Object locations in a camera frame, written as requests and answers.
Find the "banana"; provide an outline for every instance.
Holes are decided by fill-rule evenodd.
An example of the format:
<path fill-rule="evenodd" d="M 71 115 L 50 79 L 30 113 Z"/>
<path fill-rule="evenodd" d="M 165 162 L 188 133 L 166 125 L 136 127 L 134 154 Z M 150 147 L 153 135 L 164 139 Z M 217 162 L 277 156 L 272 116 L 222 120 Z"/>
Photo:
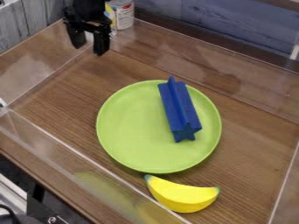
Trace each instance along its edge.
<path fill-rule="evenodd" d="M 200 211 L 220 194 L 217 187 L 178 185 L 152 175 L 145 175 L 144 180 L 154 199 L 177 213 Z"/>

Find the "blue toy block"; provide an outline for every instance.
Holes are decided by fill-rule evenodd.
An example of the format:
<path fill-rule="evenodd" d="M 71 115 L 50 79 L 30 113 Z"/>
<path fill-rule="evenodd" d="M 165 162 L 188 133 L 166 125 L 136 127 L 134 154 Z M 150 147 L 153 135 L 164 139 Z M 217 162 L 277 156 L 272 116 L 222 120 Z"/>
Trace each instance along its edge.
<path fill-rule="evenodd" d="M 170 76 L 168 82 L 157 87 L 174 142 L 194 140 L 193 134 L 201 130 L 201 123 L 184 82 L 174 82 Z"/>

